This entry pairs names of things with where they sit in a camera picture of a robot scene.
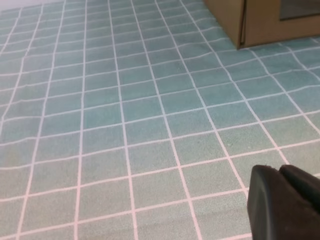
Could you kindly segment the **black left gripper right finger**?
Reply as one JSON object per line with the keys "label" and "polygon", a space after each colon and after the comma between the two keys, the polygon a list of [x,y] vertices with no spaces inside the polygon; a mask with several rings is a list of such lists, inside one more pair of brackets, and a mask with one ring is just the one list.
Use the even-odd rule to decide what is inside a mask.
{"label": "black left gripper right finger", "polygon": [[294,165],[283,165],[279,172],[294,190],[319,213],[320,179]]}

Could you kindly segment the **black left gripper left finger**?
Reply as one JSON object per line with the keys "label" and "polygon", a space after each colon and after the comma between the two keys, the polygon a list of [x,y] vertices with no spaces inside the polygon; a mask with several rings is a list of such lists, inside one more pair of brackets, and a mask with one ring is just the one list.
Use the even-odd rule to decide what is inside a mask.
{"label": "black left gripper left finger", "polygon": [[247,213],[254,240],[318,240],[320,212],[266,165],[251,170]]}

